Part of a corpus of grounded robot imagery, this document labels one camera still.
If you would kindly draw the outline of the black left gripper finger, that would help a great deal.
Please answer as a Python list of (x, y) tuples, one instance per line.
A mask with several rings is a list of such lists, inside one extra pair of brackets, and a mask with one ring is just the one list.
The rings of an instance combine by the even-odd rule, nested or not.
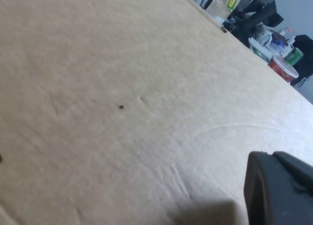
[(244, 198), (251, 225), (311, 225), (313, 168), (285, 152), (251, 152)]

